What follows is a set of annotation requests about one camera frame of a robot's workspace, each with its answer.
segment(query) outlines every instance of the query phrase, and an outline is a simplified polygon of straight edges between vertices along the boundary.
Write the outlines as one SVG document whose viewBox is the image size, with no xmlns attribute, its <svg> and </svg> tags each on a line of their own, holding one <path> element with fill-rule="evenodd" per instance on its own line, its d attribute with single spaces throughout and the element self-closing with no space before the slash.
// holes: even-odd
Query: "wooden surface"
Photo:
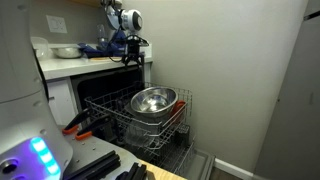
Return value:
<svg viewBox="0 0 320 180">
<path fill-rule="evenodd" d="M 157 166 L 149 164 L 145 161 L 140 160 L 140 162 L 141 162 L 141 164 L 144 164 L 147 166 L 148 171 L 153 172 L 156 180 L 183 180 L 183 179 L 185 179 L 185 178 L 182 178 L 182 177 L 175 175 L 171 172 L 168 172 L 164 169 L 161 169 Z"/>
<path fill-rule="evenodd" d="M 210 180 L 241 180 L 229 173 L 226 173 L 220 169 L 213 168 L 210 176 Z"/>
</svg>

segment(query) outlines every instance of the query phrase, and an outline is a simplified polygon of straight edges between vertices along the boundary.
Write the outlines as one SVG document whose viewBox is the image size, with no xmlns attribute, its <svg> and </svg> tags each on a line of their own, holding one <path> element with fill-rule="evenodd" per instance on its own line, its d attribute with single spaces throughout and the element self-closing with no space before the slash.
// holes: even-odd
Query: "wire rack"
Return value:
<svg viewBox="0 0 320 180">
<path fill-rule="evenodd" d="M 192 93 L 189 90 L 173 88 L 178 99 L 186 102 L 174 115 L 160 118 L 145 118 L 134 114 L 130 107 L 131 98 L 141 90 L 149 87 L 166 87 L 147 82 L 135 82 L 131 86 L 106 94 L 98 98 L 85 99 L 87 106 L 93 110 L 92 118 L 111 114 L 117 126 L 117 136 L 125 142 L 128 149 L 142 149 L 144 154 L 160 156 L 161 148 L 171 142 L 171 137 L 191 115 Z"/>
</svg>

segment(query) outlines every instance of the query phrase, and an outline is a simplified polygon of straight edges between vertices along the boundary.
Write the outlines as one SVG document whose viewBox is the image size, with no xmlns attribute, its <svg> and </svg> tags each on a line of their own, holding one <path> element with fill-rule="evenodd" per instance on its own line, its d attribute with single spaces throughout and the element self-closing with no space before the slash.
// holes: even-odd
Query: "white robot body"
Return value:
<svg viewBox="0 0 320 180">
<path fill-rule="evenodd" d="M 73 150 L 43 92 L 28 1 L 0 1 L 0 54 L 0 179 L 60 179 Z"/>
</svg>

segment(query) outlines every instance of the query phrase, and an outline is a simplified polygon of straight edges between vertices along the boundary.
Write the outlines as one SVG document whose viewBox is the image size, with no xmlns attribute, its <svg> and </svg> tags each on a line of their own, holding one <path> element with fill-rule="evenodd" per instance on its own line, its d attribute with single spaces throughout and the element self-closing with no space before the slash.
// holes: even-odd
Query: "bowl on counter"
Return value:
<svg viewBox="0 0 320 180">
<path fill-rule="evenodd" d="M 51 48 L 54 55 L 63 59 L 75 59 L 83 55 L 83 48 L 80 47 L 58 47 Z"/>
</svg>

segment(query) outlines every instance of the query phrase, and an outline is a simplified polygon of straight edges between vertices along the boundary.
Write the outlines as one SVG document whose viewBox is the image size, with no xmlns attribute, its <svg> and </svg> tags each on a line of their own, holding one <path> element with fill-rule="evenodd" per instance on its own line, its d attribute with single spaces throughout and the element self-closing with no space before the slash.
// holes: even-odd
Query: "floor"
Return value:
<svg viewBox="0 0 320 180">
<path fill-rule="evenodd" d="M 241 180 L 229 173 L 226 173 L 220 169 L 213 168 L 210 176 L 210 180 Z"/>
</svg>

